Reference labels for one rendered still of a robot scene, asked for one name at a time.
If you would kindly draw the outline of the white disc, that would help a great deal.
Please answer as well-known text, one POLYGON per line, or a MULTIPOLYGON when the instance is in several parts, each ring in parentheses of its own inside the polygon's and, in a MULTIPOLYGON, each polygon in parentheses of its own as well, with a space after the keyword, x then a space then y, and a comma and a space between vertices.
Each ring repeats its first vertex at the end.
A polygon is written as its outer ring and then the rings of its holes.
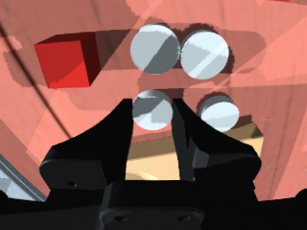
POLYGON ((161 91, 144 91, 133 102, 132 118, 140 127, 145 129, 163 128, 173 118, 171 100, 161 91))
POLYGON ((239 110, 226 96, 207 99, 199 109, 199 117, 221 132, 231 129, 239 119, 239 110))
POLYGON ((167 26, 151 23, 135 34, 130 55, 134 64, 143 72, 159 75, 171 70, 177 63, 180 46, 175 33, 167 26))
POLYGON ((228 48, 224 39, 209 30, 194 31, 180 44, 180 63, 194 79, 206 80, 218 75, 227 59, 228 48))

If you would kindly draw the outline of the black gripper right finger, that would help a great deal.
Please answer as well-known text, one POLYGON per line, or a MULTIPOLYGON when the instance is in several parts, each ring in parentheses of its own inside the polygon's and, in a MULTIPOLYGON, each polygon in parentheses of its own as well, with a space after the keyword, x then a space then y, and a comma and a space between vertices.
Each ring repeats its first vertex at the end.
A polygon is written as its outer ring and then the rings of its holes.
POLYGON ((209 125, 183 99, 173 99, 172 108, 179 180, 199 186, 202 203, 255 209, 262 161, 254 147, 209 125))

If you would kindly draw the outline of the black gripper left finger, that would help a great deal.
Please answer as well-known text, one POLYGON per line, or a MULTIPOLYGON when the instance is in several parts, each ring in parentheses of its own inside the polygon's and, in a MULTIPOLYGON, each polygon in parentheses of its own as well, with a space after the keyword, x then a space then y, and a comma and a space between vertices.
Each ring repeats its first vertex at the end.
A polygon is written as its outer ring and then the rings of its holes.
POLYGON ((50 147, 39 166, 51 190, 47 208, 102 203, 107 185, 126 180, 133 124, 132 98, 124 98, 95 126, 50 147))

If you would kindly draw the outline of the tan wooden counting tray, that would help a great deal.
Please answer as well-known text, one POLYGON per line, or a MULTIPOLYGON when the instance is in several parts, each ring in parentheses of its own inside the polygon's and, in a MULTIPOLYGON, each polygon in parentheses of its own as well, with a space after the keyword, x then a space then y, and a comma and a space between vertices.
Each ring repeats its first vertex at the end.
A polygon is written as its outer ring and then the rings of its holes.
MULTIPOLYGON (((264 135, 253 121, 234 125, 223 133, 252 145, 260 157, 264 135)), ((179 180, 173 137, 130 144, 126 180, 179 180)))

